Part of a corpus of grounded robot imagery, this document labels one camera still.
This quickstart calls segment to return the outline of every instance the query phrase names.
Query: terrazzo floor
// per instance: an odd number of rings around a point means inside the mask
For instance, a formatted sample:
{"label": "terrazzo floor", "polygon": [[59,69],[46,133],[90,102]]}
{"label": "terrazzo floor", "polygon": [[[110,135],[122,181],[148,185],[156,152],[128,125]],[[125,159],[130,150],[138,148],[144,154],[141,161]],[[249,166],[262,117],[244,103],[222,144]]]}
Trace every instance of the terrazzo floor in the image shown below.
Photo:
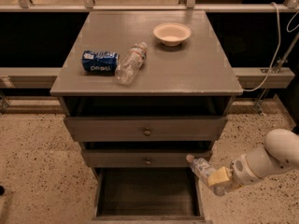
{"label": "terrazzo floor", "polygon": [[[216,168],[263,144],[271,130],[291,130],[294,123],[274,99],[263,102],[264,116],[252,101],[236,100],[216,142],[210,163]],[[93,217],[97,182],[72,141],[64,115],[55,106],[0,116],[1,224],[83,224]],[[299,171],[272,175],[224,197],[199,183],[204,215],[215,224],[298,223]]]}

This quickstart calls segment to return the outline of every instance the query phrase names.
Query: cable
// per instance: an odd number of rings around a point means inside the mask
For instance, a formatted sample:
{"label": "cable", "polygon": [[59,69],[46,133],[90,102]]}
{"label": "cable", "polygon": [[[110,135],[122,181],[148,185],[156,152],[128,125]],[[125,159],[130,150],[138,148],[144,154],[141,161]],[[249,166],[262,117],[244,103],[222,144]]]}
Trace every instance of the cable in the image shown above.
{"label": "cable", "polygon": [[272,62],[270,63],[270,66],[269,66],[269,70],[268,70],[268,73],[267,75],[264,77],[263,81],[261,82],[261,84],[259,86],[257,86],[256,88],[254,89],[251,89],[251,90],[247,90],[247,89],[243,89],[243,91],[246,91],[246,92],[253,92],[253,91],[256,91],[258,89],[260,89],[262,87],[262,85],[265,83],[265,81],[268,79],[270,73],[271,73],[271,68],[273,66],[273,63],[274,63],[274,60],[276,59],[277,55],[278,55],[278,51],[279,51],[279,48],[280,48],[280,44],[281,44],[281,33],[280,33],[280,19],[279,19],[279,11],[278,11],[278,5],[276,3],[271,3],[272,6],[274,6],[274,8],[276,9],[277,11],[277,20],[278,20],[278,46],[277,46],[277,50],[275,51],[274,53],[274,56],[272,58]]}
{"label": "cable", "polygon": [[299,24],[298,24],[295,28],[289,30],[289,26],[290,26],[292,20],[297,16],[298,13],[299,13],[299,11],[297,11],[297,13],[295,15],[293,15],[292,18],[290,19],[290,21],[289,21],[289,23],[287,25],[287,31],[288,31],[288,33],[291,33],[293,31],[295,31],[299,27]]}

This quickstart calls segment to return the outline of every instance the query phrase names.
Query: white bowl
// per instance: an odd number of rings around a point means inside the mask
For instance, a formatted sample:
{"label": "white bowl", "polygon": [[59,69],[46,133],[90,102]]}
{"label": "white bowl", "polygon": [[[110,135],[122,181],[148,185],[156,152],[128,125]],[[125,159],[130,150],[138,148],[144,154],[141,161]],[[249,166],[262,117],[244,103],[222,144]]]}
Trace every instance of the white bowl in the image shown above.
{"label": "white bowl", "polygon": [[163,23],[153,29],[153,34],[169,47],[179,45],[191,35],[189,27],[179,23]]}

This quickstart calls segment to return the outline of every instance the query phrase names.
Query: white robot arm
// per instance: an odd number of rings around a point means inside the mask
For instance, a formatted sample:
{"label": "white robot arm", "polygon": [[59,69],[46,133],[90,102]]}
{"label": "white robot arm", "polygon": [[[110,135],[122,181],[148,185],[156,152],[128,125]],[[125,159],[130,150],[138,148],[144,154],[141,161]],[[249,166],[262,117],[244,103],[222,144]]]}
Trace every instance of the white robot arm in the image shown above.
{"label": "white robot arm", "polygon": [[287,130],[273,130],[266,135],[263,146],[232,160],[230,168],[215,170],[203,159],[196,160],[192,155],[187,156],[187,161],[196,175],[216,195],[222,196],[242,186],[260,182],[269,175],[299,169],[299,137]]}

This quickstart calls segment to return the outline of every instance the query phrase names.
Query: plastic water bottle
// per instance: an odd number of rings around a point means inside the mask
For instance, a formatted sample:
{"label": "plastic water bottle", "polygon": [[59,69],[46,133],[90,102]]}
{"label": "plastic water bottle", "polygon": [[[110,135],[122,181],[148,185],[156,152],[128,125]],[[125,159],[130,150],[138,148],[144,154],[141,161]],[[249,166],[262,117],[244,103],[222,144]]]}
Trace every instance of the plastic water bottle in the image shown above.
{"label": "plastic water bottle", "polygon": [[122,85],[129,85],[138,73],[147,56],[147,44],[136,44],[129,50],[126,57],[118,64],[115,77]]}
{"label": "plastic water bottle", "polygon": [[207,185],[207,179],[216,172],[205,159],[196,159],[193,155],[188,154],[186,157],[192,171],[197,175],[197,177],[202,180]]}
{"label": "plastic water bottle", "polygon": [[187,162],[190,164],[192,171],[196,174],[196,176],[204,183],[207,187],[209,187],[215,195],[224,196],[228,190],[225,186],[213,186],[210,187],[207,183],[207,179],[215,173],[217,170],[209,164],[205,159],[199,158],[196,159],[193,155],[188,154],[186,157]]}

